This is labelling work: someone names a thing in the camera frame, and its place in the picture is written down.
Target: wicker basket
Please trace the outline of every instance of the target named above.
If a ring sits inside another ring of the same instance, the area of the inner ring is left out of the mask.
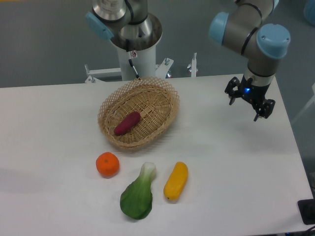
[[[137,149],[166,130],[178,113],[179,103],[177,92],[167,81],[154,77],[134,79],[103,102],[97,121],[110,143]],[[134,111],[140,113],[140,122],[126,134],[115,135],[115,127]]]

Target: blue joint cap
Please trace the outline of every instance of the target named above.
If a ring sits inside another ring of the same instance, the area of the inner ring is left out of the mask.
[[[279,0],[274,0],[274,9],[277,7]]]
[[[109,30],[109,28],[104,25],[102,21],[100,21],[94,14],[88,12],[85,15],[85,19],[89,25],[89,27],[93,30],[93,32],[104,40],[109,40],[114,37],[113,33]]]
[[[273,59],[283,58],[291,41],[289,31],[281,25],[274,24],[261,27],[256,39],[263,54]]]
[[[223,43],[223,36],[225,32],[227,18],[228,13],[225,12],[218,13],[211,22],[209,28],[209,37],[213,38],[220,45],[222,45]]]

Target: gray floor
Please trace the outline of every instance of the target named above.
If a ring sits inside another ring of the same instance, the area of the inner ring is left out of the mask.
[[[157,63],[173,59],[173,77],[189,76],[197,52],[199,76],[243,73],[247,60],[208,37],[213,17],[236,9],[232,0],[148,0],[163,27]],[[280,0],[266,23],[291,33],[287,56],[276,74],[292,120],[313,96],[315,27],[303,16],[305,0]],[[0,2],[0,88],[83,83],[90,69],[119,67],[115,49],[87,27],[92,0]],[[315,172],[315,106],[292,125],[307,173]]]

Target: black cable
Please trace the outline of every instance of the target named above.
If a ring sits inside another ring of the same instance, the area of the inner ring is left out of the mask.
[[[128,39],[126,39],[126,52],[127,52],[127,53],[130,51],[130,50],[129,50],[129,45],[130,45],[129,43],[130,43],[130,41],[129,41]],[[133,71],[134,71],[134,73],[135,73],[135,75],[136,75],[136,78],[139,79],[140,76],[139,76],[139,74],[138,74],[136,68],[134,67],[134,65],[133,65],[133,63],[132,63],[132,59],[130,58],[130,59],[128,59],[128,61],[129,61],[129,65],[132,67],[132,69],[133,69]]]
[[[252,35],[256,32],[257,29],[258,29],[258,28],[255,27],[255,28],[249,33],[249,35],[247,35],[247,38],[246,38],[246,40],[245,40],[245,42],[244,42],[244,44],[243,44],[242,50],[241,50],[241,55],[244,54],[244,51],[245,51],[245,49],[246,49],[246,46],[247,46],[248,42],[250,41]]]
[[[260,24],[262,24],[262,22],[263,22],[262,13],[261,13],[260,9],[256,5],[254,5],[252,3],[243,3],[242,5],[248,5],[248,6],[251,6],[251,7],[255,8],[255,10],[260,15]]]
[[[130,3],[128,2],[128,0],[125,0],[126,6],[128,7],[129,11],[130,11],[130,16],[131,16],[131,21],[133,20],[133,10],[132,7],[130,5]]]

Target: robotic arm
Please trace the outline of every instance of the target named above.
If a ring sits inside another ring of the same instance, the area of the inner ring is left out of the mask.
[[[249,59],[241,82],[232,78],[225,93],[230,105],[239,97],[250,103],[256,111],[256,121],[268,118],[273,111],[275,101],[266,99],[265,93],[286,55],[290,33],[280,25],[267,24],[259,28],[279,0],[234,1],[238,9],[233,14],[219,13],[210,25],[209,36]]]
[[[148,13],[148,0],[93,0],[86,20],[94,33],[118,50],[123,80],[154,76],[160,21]]]

